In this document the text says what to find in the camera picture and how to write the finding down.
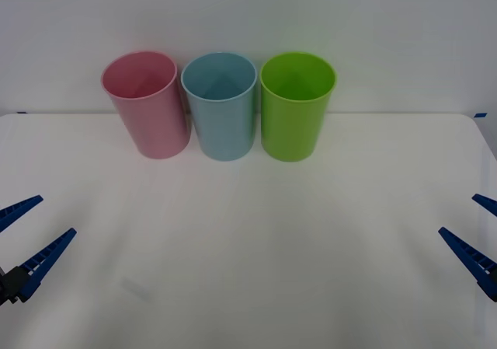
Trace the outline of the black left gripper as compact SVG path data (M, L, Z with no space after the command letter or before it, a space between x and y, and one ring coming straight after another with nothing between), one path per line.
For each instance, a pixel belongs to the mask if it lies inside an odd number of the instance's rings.
M43 198L36 195L1 209L0 232L42 201ZM26 302L30 299L76 234L77 231L70 228L21 265L12 268L7 273L1 270L1 304L7 301L14 304L17 299Z

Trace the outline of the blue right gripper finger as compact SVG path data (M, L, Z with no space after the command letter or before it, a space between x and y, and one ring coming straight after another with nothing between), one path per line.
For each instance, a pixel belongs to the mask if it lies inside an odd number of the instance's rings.
M493 215L497 215L497 201L480 194L475 194L471 199Z
M493 301L496 301L496 262L477 251L471 245L442 227L438 233L451 248L460 262L469 270L480 289Z

